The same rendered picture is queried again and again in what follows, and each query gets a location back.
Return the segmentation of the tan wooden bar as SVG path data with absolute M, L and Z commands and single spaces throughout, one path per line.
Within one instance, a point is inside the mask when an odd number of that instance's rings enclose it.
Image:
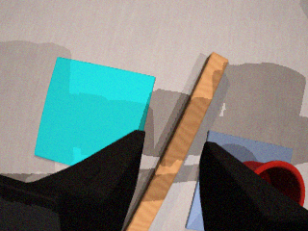
M 150 180 L 140 196 L 132 216 L 127 220 L 123 231 L 147 231 L 154 218 L 161 211 L 161 204 L 184 158 L 192 146 L 201 120 L 207 113 L 209 104 L 215 96 L 220 78 L 222 78 L 228 59 L 213 51 L 204 61 L 203 69 L 192 86 L 184 111 L 174 127 L 161 159 L 155 166 Z

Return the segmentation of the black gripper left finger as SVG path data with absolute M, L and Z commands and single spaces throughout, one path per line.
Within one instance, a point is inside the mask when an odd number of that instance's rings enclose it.
M 135 130 L 38 181 L 0 174 L 0 231 L 120 231 L 138 184 L 145 131 Z

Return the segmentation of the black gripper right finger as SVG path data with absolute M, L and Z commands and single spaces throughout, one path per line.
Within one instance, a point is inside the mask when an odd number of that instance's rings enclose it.
M 204 143 L 199 166 L 204 231 L 308 231 L 308 209 L 218 143 Z

